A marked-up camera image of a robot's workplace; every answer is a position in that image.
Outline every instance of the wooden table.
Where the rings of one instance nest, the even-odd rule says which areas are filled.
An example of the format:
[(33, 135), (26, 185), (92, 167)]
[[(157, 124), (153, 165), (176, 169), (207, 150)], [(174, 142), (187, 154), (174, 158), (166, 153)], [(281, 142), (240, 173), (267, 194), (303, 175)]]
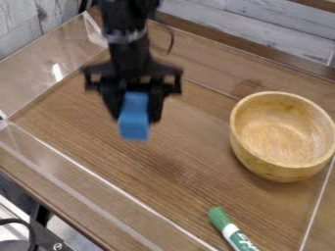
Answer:
[[(17, 97), (26, 94), (17, 89), (34, 86), (26, 75), (46, 78), (49, 86), (64, 77), (2, 125), (2, 172), (104, 250), (231, 250), (208, 222), (208, 210), (217, 205), (260, 250), (300, 250), (328, 169), (288, 184), (255, 176), (231, 150), (229, 115), (245, 95), (281, 90), (311, 99), (333, 118), (333, 82), (180, 29), (166, 56), (168, 34), (150, 22), (154, 56), (184, 67), (184, 90), (166, 100), (150, 140), (126, 142), (74, 71), (89, 59), (108, 57), (89, 44), (82, 23), (80, 16), (0, 64), (2, 73), (36, 70), (5, 76), (8, 83), (18, 83), (12, 89)], [(62, 53), (56, 60), (54, 44)], [(0, 101), (8, 103), (13, 98)], [(333, 185), (331, 174), (303, 250), (335, 248)]]

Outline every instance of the blue block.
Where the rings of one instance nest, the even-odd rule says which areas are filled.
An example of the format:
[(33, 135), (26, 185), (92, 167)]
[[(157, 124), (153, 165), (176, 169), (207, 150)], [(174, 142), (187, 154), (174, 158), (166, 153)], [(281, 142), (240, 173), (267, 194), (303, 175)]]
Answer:
[(149, 97), (144, 92), (125, 92), (118, 116), (118, 132), (122, 139), (148, 140), (149, 137)]

